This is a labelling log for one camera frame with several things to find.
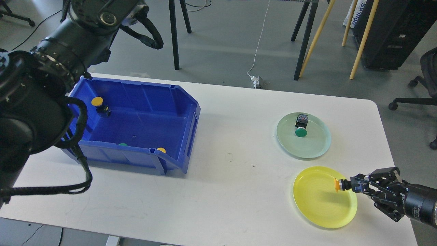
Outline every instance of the yellow plate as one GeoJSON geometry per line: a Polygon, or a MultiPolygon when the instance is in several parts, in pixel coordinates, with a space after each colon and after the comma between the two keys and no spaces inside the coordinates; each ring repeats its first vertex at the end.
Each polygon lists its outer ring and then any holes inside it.
{"type": "Polygon", "coordinates": [[[335,192],[334,178],[341,173],[322,166],[303,170],[295,179],[293,197],[303,215],[316,225],[340,228],[357,212],[357,196],[351,190],[335,192]]]}

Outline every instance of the gray floor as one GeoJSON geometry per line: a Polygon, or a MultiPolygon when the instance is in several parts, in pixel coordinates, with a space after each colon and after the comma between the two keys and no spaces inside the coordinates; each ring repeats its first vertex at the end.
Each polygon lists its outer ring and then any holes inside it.
{"type": "MultiPolygon", "coordinates": [[[[31,17],[37,24],[61,9],[61,1],[7,1],[17,13],[31,17]]],[[[203,0],[187,0],[203,4],[203,0]]],[[[91,72],[189,81],[205,84],[250,87],[246,75],[250,69],[267,8],[266,0],[214,0],[212,5],[189,13],[192,34],[187,34],[180,7],[177,5],[178,41],[181,70],[173,69],[170,21],[167,1],[148,1],[149,18],[164,39],[162,50],[145,47],[120,32],[111,48],[108,63],[90,68],[91,72]]],[[[402,178],[410,183],[437,187],[437,151],[428,147],[437,134],[437,107],[399,105],[390,111],[387,105],[396,97],[427,97],[421,85],[415,89],[408,82],[421,74],[419,58],[437,44],[437,24],[425,35],[398,71],[372,71],[359,66],[356,78],[349,80],[357,48],[349,35],[346,47],[341,46],[343,19],[350,1],[337,1],[320,36],[304,76],[293,80],[303,31],[296,42],[290,42],[294,24],[302,3],[272,0],[252,75],[261,76],[266,89],[310,94],[364,98],[374,101],[385,128],[394,162],[402,178]]],[[[316,28],[327,8],[321,3],[315,19],[316,28]]],[[[60,14],[47,20],[20,47],[29,50],[59,24],[60,14]]],[[[145,33],[140,26],[136,31],[145,33]]],[[[11,50],[22,42],[34,28],[24,21],[10,17],[0,19],[0,47],[11,50]]],[[[371,172],[363,167],[362,172],[371,172]]],[[[39,225],[0,220],[0,245],[21,245],[39,225]]],[[[420,246],[434,246],[437,230],[413,222],[420,246]]],[[[43,226],[25,245],[57,245],[60,228],[43,226]]],[[[104,245],[106,235],[66,229],[61,245],[104,245]]],[[[151,245],[151,242],[126,240],[124,245],[151,245]]]]}

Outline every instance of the blue plastic bin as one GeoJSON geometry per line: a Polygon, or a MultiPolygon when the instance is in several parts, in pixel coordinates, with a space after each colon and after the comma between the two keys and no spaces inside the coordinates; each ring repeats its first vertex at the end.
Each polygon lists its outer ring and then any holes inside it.
{"type": "MultiPolygon", "coordinates": [[[[82,78],[70,96],[88,107],[88,122],[79,146],[88,160],[187,173],[200,106],[178,85],[115,79],[82,78]],[[109,107],[108,118],[91,105],[94,97],[109,107]],[[166,154],[157,150],[164,148],[166,154]]],[[[74,133],[79,114],[70,129],[74,133]]],[[[70,150],[64,152],[76,159],[70,150]]]]}

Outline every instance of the office chair wheel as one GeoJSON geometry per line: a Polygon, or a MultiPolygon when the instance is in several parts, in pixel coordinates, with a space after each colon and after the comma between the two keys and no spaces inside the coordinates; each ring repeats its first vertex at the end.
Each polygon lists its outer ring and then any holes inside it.
{"type": "Polygon", "coordinates": [[[418,83],[419,83],[419,82],[418,82],[416,79],[413,79],[413,80],[411,80],[411,81],[408,83],[408,86],[409,86],[409,87],[415,87],[418,83]]]}
{"type": "Polygon", "coordinates": [[[436,141],[430,142],[430,148],[436,150],[437,149],[437,142],[436,141]]]}
{"type": "Polygon", "coordinates": [[[389,110],[396,110],[397,108],[398,108],[398,104],[395,103],[395,102],[391,102],[391,103],[388,105],[388,109],[389,109],[389,110]]]}

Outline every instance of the black speaker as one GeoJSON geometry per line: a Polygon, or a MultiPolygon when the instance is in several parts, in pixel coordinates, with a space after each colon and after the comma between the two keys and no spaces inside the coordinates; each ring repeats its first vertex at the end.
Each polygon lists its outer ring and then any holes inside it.
{"type": "MultiPolygon", "coordinates": [[[[361,43],[373,0],[358,19],[354,36],[361,43]]],[[[380,0],[363,50],[366,68],[397,70],[437,20],[437,0],[380,0]]]]}

